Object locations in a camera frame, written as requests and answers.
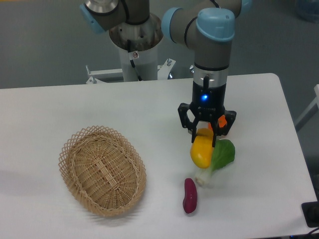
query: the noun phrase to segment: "woven basket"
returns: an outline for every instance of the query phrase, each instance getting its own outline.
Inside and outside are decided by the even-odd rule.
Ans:
[[[111,217],[138,202],[146,185],[143,162],[117,131],[93,126],[72,135],[59,158],[69,191],[90,212]]]

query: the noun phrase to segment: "blue water bottle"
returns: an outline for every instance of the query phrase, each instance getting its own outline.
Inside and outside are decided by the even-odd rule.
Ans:
[[[307,21],[319,22],[319,0],[296,0],[296,12]]]

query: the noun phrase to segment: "green vegetable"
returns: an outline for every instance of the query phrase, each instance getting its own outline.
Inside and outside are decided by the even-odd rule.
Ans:
[[[209,183],[211,175],[214,171],[227,166],[235,160],[235,146],[228,140],[216,140],[216,145],[211,157],[210,167],[201,169],[195,174],[195,181],[204,186]]]

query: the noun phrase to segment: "purple sweet potato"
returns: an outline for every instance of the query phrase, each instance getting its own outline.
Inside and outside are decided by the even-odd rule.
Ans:
[[[185,197],[183,207],[186,213],[192,213],[197,206],[197,190],[194,181],[191,178],[185,179]]]

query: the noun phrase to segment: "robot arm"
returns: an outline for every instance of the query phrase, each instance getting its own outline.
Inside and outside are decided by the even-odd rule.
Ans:
[[[171,8],[163,17],[164,35],[195,51],[192,102],[178,108],[182,127],[192,134],[192,142],[199,121],[211,124],[215,147],[216,136],[226,135],[236,119],[235,111],[225,110],[224,98],[235,17],[250,6],[251,0],[205,0],[191,10]],[[195,116],[193,122],[188,110]],[[218,119],[222,115],[227,124],[220,127]]]
[[[224,107],[228,66],[235,18],[249,10],[251,3],[202,0],[190,10],[171,8],[162,19],[161,30],[159,20],[150,14],[149,0],[87,0],[80,9],[96,33],[110,30],[112,41],[128,52],[153,48],[161,41],[162,32],[173,42],[194,50],[192,102],[180,104],[178,113],[182,126],[192,134],[192,142],[198,122],[210,123],[214,147],[216,136],[226,135],[236,119],[236,112]],[[187,116],[188,110],[195,116],[193,122]],[[227,124],[220,127],[218,119],[222,115]]]
[[[149,0],[87,0],[80,9],[96,33],[123,22],[139,25],[150,17]]]

